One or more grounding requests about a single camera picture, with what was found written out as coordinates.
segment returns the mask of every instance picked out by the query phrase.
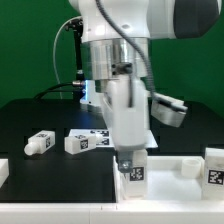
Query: white cylinder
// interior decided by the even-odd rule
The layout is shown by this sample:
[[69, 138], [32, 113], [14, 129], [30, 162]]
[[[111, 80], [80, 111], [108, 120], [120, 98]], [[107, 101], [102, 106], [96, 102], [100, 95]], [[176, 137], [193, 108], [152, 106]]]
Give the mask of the white cylinder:
[[181, 174], [183, 177], [196, 179], [201, 175], [201, 161], [199, 159], [183, 159]]
[[24, 151], [28, 156], [38, 153], [40, 150], [40, 145], [36, 142], [30, 142], [26, 145]]

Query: white block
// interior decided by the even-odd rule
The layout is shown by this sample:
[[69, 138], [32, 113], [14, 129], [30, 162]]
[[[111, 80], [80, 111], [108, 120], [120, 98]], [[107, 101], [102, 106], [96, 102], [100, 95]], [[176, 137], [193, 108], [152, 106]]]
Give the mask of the white block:
[[202, 198], [224, 200], [224, 150], [206, 148]]
[[142, 199], [147, 196], [147, 151], [134, 151], [132, 173], [120, 173], [121, 192], [125, 199]]
[[9, 176], [8, 159], [0, 159], [0, 188]]

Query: green wall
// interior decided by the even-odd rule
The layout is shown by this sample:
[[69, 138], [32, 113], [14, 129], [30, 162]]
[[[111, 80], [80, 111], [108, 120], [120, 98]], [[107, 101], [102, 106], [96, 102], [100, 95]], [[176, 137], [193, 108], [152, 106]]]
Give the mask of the green wall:
[[[68, 0], [0, 0], [0, 107], [56, 84], [54, 37], [76, 15]], [[75, 77], [73, 46], [72, 33], [63, 32], [57, 51], [63, 82]], [[203, 38], [155, 40], [151, 50], [161, 93], [203, 102], [224, 117], [224, 13]]]

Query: white plastic part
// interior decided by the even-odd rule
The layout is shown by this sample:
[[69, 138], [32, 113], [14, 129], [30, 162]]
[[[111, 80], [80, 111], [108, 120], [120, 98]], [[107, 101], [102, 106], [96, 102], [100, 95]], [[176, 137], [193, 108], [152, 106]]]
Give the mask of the white plastic part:
[[129, 77], [109, 81], [102, 112], [117, 151], [141, 150], [147, 142], [148, 101], [142, 81], [133, 81], [133, 107], [129, 102]]
[[183, 159], [181, 174], [183, 177], [197, 179], [201, 176], [201, 160], [199, 159]]
[[206, 148], [202, 196], [224, 200], [224, 149]]
[[217, 0], [218, 1], [218, 6], [219, 6], [219, 14], [221, 13], [222, 9], [222, 0]]
[[9, 176], [8, 159], [0, 159], [0, 188]]
[[[120, 38], [120, 35], [102, 17], [95, 0], [70, 0], [70, 3], [76, 9], [78, 6], [83, 17], [83, 43]], [[146, 21], [148, 3], [149, 0], [102, 1], [108, 14], [129, 37], [146, 38], [150, 37]]]
[[149, 0], [147, 23], [151, 39], [176, 38], [174, 33], [175, 0]]
[[[173, 105], [183, 106], [184, 101], [178, 100], [162, 94], [156, 94], [157, 96], [170, 101]], [[179, 127], [184, 120], [186, 112], [176, 112], [171, 108], [168, 108], [156, 101], [152, 101], [151, 114], [153, 117], [161, 121], [163, 124]]]
[[37, 142], [30, 142], [25, 146], [24, 151], [28, 156], [32, 156], [40, 151], [40, 145]]
[[69, 136], [65, 138], [65, 151], [72, 155], [86, 152], [95, 149], [96, 144], [99, 144], [102, 140], [103, 136], [99, 133]]
[[79, 0], [68, 0], [72, 7], [79, 12]]
[[133, 172], [123, 174], [121, 194], [124, 199], [143, 199], [147, 196], [147, 151], [137, 150], [133, 153]]
[[28, 156], [34, 154], [43, 154], [55, 145], [54, 131], [41, 131], [28, 139], [28, 144], [24, 148], [24, 152]]

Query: white container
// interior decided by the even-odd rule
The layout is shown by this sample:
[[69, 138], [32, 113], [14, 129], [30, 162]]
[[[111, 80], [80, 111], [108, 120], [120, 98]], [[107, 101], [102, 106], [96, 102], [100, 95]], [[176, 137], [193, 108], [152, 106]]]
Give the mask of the white container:
[[53, 145], [55, 145], [55, 132], [41, 131], [28, 139], [28, 144], [24, 151], [28, 156], [43, 154]]
[[80, 134], [65, 138], [65, 151], [74, 155], [81, 152], [86, 152], [96, 148], [96, 144], [103, 141], [101, 134]]

